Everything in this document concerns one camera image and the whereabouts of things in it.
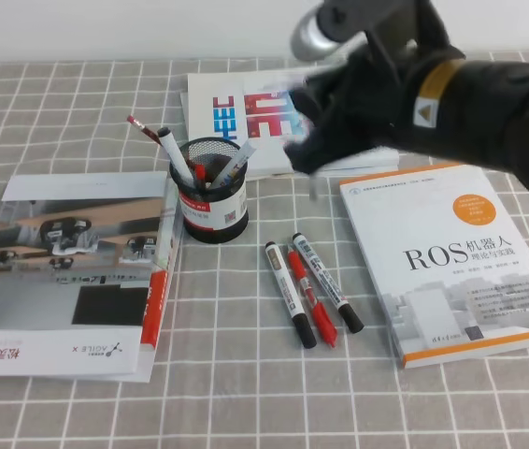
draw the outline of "table surface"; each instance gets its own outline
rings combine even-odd
[[[529,60],[529,52],[473,58]],[[0,64],[0,196],[14,173],[166,169],[124,121],[187,139],[188,72],[294,66],[285,59]],[[402,154],[400,167],[428,164]],[[488,174],[529,243],[529,194]],[[186,238],[149,384],[0,378],[0,449],[525,448],[529,351],[402,370],[336,180],[250,182],[236,240]],[[264,258],[305,233],[366,327],[301,349]]]

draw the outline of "red book spine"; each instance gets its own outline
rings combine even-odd
[[[149,298],[146,305],[144,325],[140,343],[150,344],[156,348],[161,332],[161,317],[163,316],[164,294],[167,291],[169,273],[164,269],[156,271],[150,276]]]

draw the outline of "black mesh pen holder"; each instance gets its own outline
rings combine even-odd
[[[205,167],[207,182],[212,182],[236,154],[239,147],[224,138],[198,138],[181,148],[194,174],[194,185],[185,183],[172,164],[171,178],[179,188],[183,224],[188,234],[204,243],[224,243],[239,236],[248,225],[246,170],[244,165],[223,187],[211,189],[195,179],[196,165]]]

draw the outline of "book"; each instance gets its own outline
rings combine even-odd
[[[406,368],[529,347],[529,248],[480,168],[372,175],[340,192]]]
[[[183,213],[179,203],[179,191],[173,180],[167,180],[164,202],[164,218],[159,231],[159,268],[150,278],[149,298],[142,324],[142,336],[136,370],[130,374],[87,376],[87,380],[148,383],[156,357],[157,344],[161,335],[166,300],[171,289],[171,275],[178,258],[183,232]]]
[[[136,371],[141,342],[156,346],[168,284],[166,181],[166,172],[10,180],[0,204],[0,375]]]
[[[288,89],[313,70],[189,74],[189,139],[220,137],[239,146],[250,139],[256,153],[248,163],[248,180],[293,173],[283,146],[289,139],[305,138],[310,124],[293,106]],[[396,150],[378,149],[336,161],[321,172],[353,176],[361,168],[396,167],[398,160]]]

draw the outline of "warning sticker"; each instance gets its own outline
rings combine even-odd
[[[439,109],[439,101],[429,98],[416,98],[414,103],[414,124],[425,128],[436,127],[436,112]]]
[[[424,128],[436,128],[441,96],[445,92],[453,75],[465,63],[463,59],[444,61],[435,67],[422,83],[418,97],[414,102],[412,122]]]

